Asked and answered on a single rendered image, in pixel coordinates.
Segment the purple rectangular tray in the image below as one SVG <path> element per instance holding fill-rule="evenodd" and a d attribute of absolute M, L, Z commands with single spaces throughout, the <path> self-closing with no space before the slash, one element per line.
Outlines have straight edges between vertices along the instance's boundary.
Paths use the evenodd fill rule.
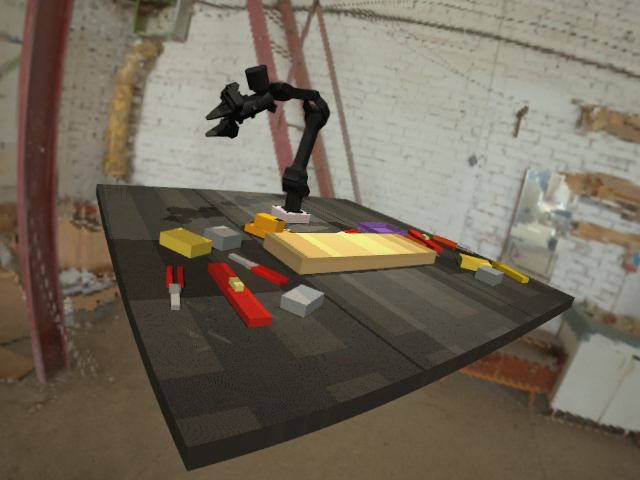
<path fill-rule="evenodd" d="M 406 231 L 388 223 L 358 222 L 356 228 L 367 234 L 399 234 L 403 237 L 407 235 Z"/>

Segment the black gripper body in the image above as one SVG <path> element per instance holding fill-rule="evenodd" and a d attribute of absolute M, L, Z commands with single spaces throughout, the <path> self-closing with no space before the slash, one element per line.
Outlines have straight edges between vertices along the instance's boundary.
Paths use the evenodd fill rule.
<path fill-rule="evenodd" d="M 240 93 L 238 93 L 238 90 L 234 88 L 225 90 L 225 94 L 236 110 L 233 116 L 226 116 L 222 120 L 232 133 L 231 139 L 233 139 L 237 137 L 239 131 L 239 127 L 236 122 L 238 121 L 238 123 L 241 124 L 243 123 L 243 120 L 249 117 L 252 119 L 255 118 L 256 114 L 259 112 L 259 105 L 252 95 L 248 96 L 246 94 L 243 99 Z"/>

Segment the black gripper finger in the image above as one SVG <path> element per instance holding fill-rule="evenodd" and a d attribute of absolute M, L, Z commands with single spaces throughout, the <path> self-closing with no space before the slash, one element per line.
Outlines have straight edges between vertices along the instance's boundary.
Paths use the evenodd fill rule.
<path fill-rule="evenodd" d="M 235 107 L 232 105 L 231 101 L 229 101 L 226 94 L 224 93 L 222 102 L 206 116 L 206 119 L 215 120 L 221 117 L 233 116 L 235 112 Z"/>
<path fill-rule="evenodd" d="M 208 132 L 205 133 L 206 137 L 217 136 L 230 138 L 232 136 L 232 133 L 222 120 L 223 119 L 221 118 L 220 124 L 218 126 L 211 128 Z"/>

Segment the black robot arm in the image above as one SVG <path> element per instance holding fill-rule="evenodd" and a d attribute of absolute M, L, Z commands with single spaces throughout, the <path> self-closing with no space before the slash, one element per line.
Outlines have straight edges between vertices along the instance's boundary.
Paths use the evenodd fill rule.
<path fill-rule="evenodd" d="M 274 100 L 289 101 L 294 98 L 304 101 L 306 128 L 296 158 L 290 167 L 286 167 L 282 177 L 282 192 L 287 192 L 287 195 L 285 206 L 281 206 L 287 212 L 303 213 L 300 210 L 302 197 L 308 197 L 310 193 L 306 167 L 317 134 L 328 122 L 331 112 L 317 90 L 299 89 L 285 82 L 269 81 L 267 72 L 266 64 L 245 69 L 249 90 L 255 92 L 252 96 L 259 105 L 259 112 L 267 109 L 274 113 L 277 107 Z M 310 101 L 315 104 L 310 104 Z"/>

